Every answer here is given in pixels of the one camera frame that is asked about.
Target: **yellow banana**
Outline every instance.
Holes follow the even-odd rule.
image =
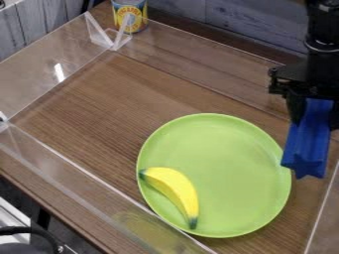
[[[187,177],[170,168],[140,170],[139,176],[174,202],[188,220],[190,228],[195,229],[199,216],[199,201],[196,190]]]

